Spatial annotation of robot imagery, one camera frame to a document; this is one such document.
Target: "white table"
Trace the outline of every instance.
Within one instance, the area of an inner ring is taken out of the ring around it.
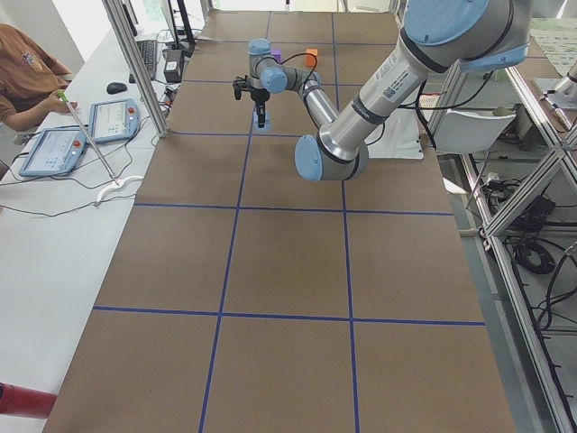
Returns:
[[[159,75],[162,64],[159,64]],[[66,91],[78,101],[78,111],[87,122],[93,102],[133,98],[140,104],[141,118],[148,116],[138,88],[107,95],[112,81],[128,84],[128,66],[112,32],[77,74]],[[152,83],[161,95],[164,86]],[[71,115],[50,114],[39,130],[74,124]],[[122,177],[144,174],[154,152],[156,130],[152,121],[144,124],[128,144],[133,162]],[[32,142],[25,150],[30,150]],[[120,147],[101,147],[104,154]],[[81,164],[94,160],[88,149]],[[106,157],[118,172],[130,158],[124,149]],[[23,159],[13,164],[17,172]],[[70,177],[89,186],[109,180],[100,161],[75,171]],[[14,181],[10,173],[3,183]],[[140,181],[105,196],[130,196]],[[0,206],[55,214],[96,199],[101,188],[85,189],[71,180],[35,180],[0,186]],[[133,198],[119,199],[57,216],[33,216],[9,209],[0,211],[0,382],[58,393],[78,340],[113,256]],[[43,419],[0,415],[0,431],[37,433]]]

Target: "orange block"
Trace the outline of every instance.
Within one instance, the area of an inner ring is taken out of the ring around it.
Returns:
[[[316,48],[307,48],[307,54],[312,54],[316,57],[316,61],[318,61],[318,50]],[[315,66],[315,58],[313,56],[305,56],[307,66]]]

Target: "red cylinder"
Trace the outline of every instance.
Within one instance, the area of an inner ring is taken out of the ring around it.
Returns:
[[[56,395],[0,383],[0,413],[27,418],[48,418]]]

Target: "blue joint cap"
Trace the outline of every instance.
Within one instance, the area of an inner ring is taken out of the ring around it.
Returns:
[[[323,159],[316,138],[303,135],[295,149],[295,165],[298,174],[306,180],[318,182],[323,177]]]
[[[270,54],[270,42],[266,39],[258,38],[249,42],[249,54],[251,56],[266,56]]]
[[[261,83],[264,88],[274,94],[280,93],[287,88],[289,79],[281,68],[271,66],[261,73]]]
[[[483,57],[474,61],[463,61],[461,72],[485,71],[494,69],[504,69],[509,66],[518,65],[529,52],[529,44],[521,45],[513,50],[503,51],[494,56]]]
[[[468,32],[485,13],[489,0],[408,0],[407,36],[421,45],[442,45]]]

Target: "black mouse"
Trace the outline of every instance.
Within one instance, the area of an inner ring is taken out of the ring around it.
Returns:
[[[110,83],[106,86],[106,93],[114,95],[115,93],[124,92],[128,87],[124,83]]]

